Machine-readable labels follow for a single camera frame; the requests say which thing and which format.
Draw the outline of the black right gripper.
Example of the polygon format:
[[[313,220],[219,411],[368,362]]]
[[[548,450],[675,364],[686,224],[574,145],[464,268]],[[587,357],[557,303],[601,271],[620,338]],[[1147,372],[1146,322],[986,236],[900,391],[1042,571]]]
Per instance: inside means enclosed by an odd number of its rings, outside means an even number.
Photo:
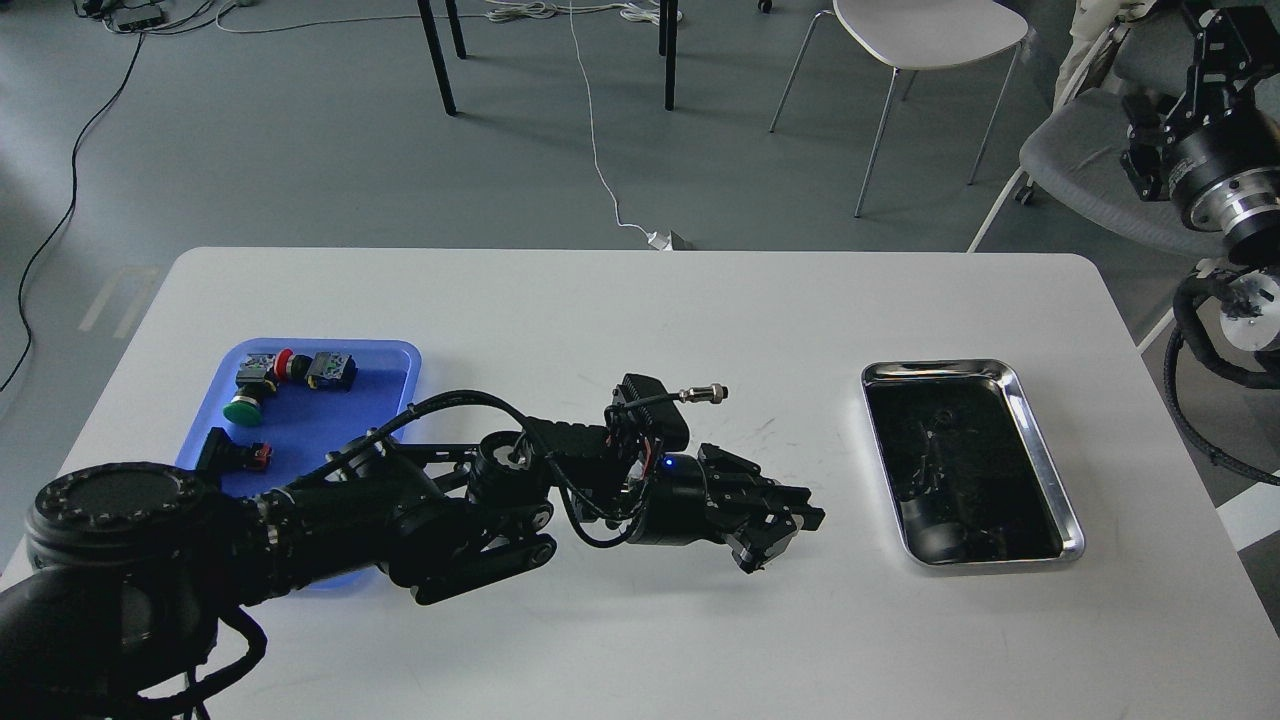
[[[1277,234],[1277,122],[1254,106],[1256,86],[1277,73],[1279,38],[1263,5],[1180,5],[1194,41],[1180,97],[1126,94],[1128,150],[1120,163],[1144,202],[1169,201],[1190,231]],[[1164,129],[1202,126],[1176,141]]]

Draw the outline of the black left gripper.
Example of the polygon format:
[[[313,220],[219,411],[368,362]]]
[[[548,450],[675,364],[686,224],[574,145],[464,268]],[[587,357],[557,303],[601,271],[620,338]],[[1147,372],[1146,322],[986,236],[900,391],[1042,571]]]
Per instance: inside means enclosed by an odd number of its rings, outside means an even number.
[[[628,528],[628,543],[726,543],[736,565],[751,574],[781,556],[801,530],[817,530],[826,510],[750,514],[746,503],[804,506],[810,498],[809,488],[785,486],[765,477],[758,462],[703,443],[695,456],[669,454],[659,462],[645,507]]]

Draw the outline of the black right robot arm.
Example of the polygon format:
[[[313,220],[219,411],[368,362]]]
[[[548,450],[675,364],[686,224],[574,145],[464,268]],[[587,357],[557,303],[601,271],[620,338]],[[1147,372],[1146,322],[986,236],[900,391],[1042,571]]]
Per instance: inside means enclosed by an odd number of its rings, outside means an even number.
[[[1225,380],[1277,388],[1277,122],[1254,100],[1256,87],[1277,73],[1277,29],[1260,5],[1156,1],[1152,12],[1178,13],[1193,51],[1178,100],[1123,100],[1129,145],[1121,165],[1140,200],[1172,202],[1185,228],[1217,233],[1225,246],[1224,260],[1174,291],[1166,405],[1212,464],[1275,486],[1275,471],[1230,455],[1190,424],[1178,396],[1178,364],[1189,348]]]

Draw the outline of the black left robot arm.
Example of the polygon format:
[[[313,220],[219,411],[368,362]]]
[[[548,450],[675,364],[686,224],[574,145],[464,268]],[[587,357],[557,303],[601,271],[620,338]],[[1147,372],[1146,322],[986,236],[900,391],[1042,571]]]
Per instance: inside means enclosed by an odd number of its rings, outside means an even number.
[[[420,605],[541,568],[557,550],[552,489],[593,547],[709,541],[758,571],[826,514],[745,457],[685,454],[678,406],[727,395],[627,374],[589,425],[449,391],[253,497],[221,488],[248,460],[223,436],[192,470],[59,477],[26,516],[32,573],[3,592],[3,715],[205,719],[266,653],[247,607],[364,568]]]

